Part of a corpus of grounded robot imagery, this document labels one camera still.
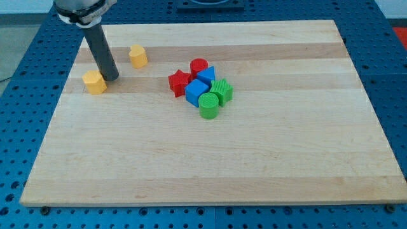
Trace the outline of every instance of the blue block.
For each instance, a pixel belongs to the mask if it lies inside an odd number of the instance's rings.
[[[185,87],[185,99],[192,103],[192,105],[199,107],[199,97],[209,91],[209,86],[202,83],[200,80],[195,79]]]
[[[211,87],[210,82],[215,80],[215,67],[210,66],[197,74],[197,79]]]

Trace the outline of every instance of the yellow hexagonal block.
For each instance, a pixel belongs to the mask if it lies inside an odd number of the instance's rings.
[[[146,50],[141,45],[133,45],[128,53],[134,68],[144,67],[148,63]]]
[[[88,71],[82,76],[82,79],[88,92],[92,95],[99,95],[107,89],[100,71]]]

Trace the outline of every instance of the red star block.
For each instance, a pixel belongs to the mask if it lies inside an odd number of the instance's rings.
[[[208,62],[205,59],[195,59],[191,61],[191,81],[197,78],[197,74],[208,68]]]
[[[170,89],[174,92],[175,97],[185,95],[185,86],[191,81],[191,74],[178,70],[175,74],[168,77]]]

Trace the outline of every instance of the blue pegboard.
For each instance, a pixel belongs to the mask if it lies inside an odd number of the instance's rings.
[[[118,1],[104,24],[333,19],[404,176],[406,51],[374,1],[246,0],[245,10],[179,13],[176,1]],[[407,228],[407,205],[39,208],[18,203],[83,35],[54,9],[0,99],[0,228]]]

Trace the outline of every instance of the wooden board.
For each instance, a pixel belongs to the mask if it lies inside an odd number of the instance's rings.
[[[87,93],[82,43],[21,203],[368,204],[407,184],[331,20],[104,26],[120,78]],[[129,47],[147,49],[133,69]],[[203,57],[234,86],[214,120],[167,76]]]

